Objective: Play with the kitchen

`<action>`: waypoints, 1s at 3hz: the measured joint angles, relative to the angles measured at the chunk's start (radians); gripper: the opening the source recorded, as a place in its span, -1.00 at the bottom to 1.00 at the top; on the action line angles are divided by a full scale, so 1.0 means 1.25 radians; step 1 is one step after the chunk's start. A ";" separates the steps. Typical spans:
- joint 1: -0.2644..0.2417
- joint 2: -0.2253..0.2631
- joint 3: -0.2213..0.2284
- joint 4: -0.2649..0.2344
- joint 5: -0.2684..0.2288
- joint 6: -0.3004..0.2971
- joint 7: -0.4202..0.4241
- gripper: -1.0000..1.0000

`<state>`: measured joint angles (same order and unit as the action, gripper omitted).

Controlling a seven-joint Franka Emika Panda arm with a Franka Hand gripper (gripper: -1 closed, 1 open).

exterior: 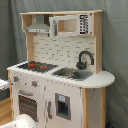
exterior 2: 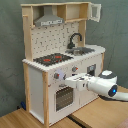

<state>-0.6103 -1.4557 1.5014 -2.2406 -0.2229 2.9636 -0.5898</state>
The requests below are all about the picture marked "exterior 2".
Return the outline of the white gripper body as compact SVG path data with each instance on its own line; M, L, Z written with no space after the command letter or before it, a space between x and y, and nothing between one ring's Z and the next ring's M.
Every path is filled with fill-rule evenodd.
M65 84L73 89L86 90L89 76L87 74L77 74L65 79Z

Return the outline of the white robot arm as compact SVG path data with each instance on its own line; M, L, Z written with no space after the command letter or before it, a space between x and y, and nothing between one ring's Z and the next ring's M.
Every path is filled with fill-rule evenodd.
M117 76L109 70L101 72L98 77L88 73L79 73L66 78L65 84L78 91L92 91L105 100L128 102L128 93L118 92Z

